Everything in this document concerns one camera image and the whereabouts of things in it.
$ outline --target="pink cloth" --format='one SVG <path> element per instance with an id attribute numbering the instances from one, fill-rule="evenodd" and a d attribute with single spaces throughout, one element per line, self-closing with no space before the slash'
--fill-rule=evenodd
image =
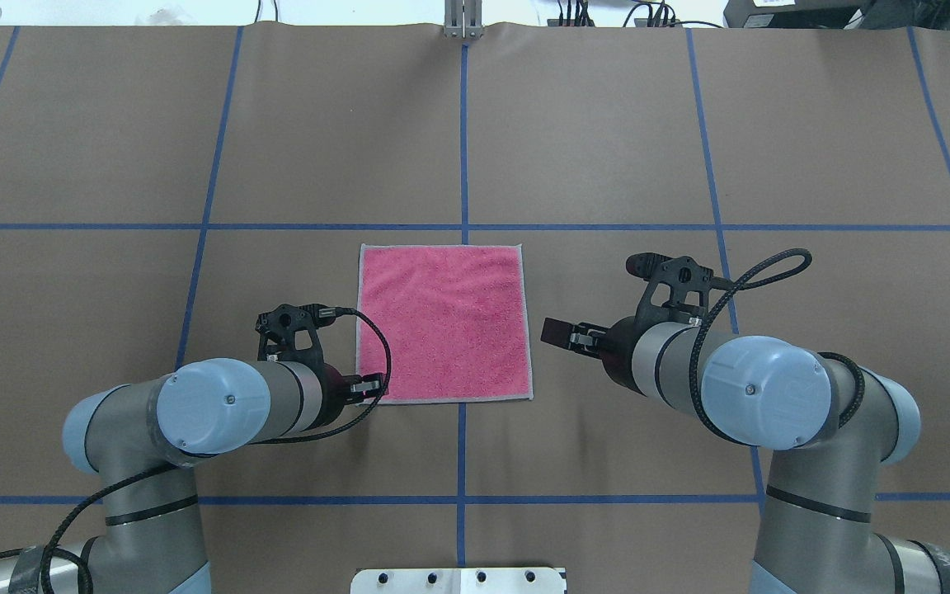
<path id="1" fill-rule="evenodd" d="M 358 309 L 391 343 L 381 403 L 533 397 L 520 247 L 362 245 L 359 278 Z M 360 324 L 359 372 L 383 369 L 379 339 Z"/>

